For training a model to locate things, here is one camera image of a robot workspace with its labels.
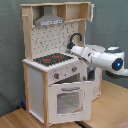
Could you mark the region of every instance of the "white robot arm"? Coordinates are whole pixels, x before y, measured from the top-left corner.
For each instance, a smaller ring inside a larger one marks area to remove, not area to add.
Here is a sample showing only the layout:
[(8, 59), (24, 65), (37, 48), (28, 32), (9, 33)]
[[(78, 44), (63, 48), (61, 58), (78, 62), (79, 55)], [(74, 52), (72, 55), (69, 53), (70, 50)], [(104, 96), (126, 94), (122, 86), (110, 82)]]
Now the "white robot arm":
[(128, 77), (128, 69), (124, 69), (124, 52), (118, 47), (110, 47), (101, 53), (89, 47), (74, 46), (71, 52), (88, 65), (105, 70), (111, 78)]

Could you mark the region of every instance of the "wooden play kitchen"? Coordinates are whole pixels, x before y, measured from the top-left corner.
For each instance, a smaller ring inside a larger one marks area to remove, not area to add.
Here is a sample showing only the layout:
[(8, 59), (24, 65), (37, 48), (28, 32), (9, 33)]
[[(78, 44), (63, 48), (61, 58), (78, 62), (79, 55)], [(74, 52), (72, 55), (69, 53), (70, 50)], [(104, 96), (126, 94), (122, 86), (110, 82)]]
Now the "wooden play kitchen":
[(101, 69), (72, 53), (85, 46), (90, 2), (22, 4), (27, 111), (46, 128), (52, 124), (89, 120), (91, 101), (101, 95)]

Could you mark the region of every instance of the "burner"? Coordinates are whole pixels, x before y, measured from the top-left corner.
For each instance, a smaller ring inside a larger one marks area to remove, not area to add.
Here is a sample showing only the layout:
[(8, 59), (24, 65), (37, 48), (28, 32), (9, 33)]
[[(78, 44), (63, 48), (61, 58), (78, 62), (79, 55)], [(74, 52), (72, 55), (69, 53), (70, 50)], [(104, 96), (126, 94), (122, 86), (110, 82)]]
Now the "burner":
[(36, 58), (36, 59), (34, 59), (34, 62), (40, 63), (45, 66), (51, 66), (53, 64), (61, 63), (63, 61), (67, 61), (69, 59), (73, 59), (73, 57), (63, 55), (60, 53), (54, 53), (54, 54), (47, 55), (44, 57)]
[(45, 61), (45, 62), (49, 62), (49, 61), (51, 61), (50, 59), (44, 59), (43, 61)]
[(55, 58), (62, 58), (62, 56), (55, 56)]

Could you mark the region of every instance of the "cabinet door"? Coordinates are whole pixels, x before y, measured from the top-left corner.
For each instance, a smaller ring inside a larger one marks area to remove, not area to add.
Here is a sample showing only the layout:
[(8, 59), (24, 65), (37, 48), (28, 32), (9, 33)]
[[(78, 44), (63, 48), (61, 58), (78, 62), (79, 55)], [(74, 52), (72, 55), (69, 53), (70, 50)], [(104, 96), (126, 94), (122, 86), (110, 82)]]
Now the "cabinet door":
[(56, 124), (89, 120), (92, 83), (63, 83), (49, 87), (49, 122)]

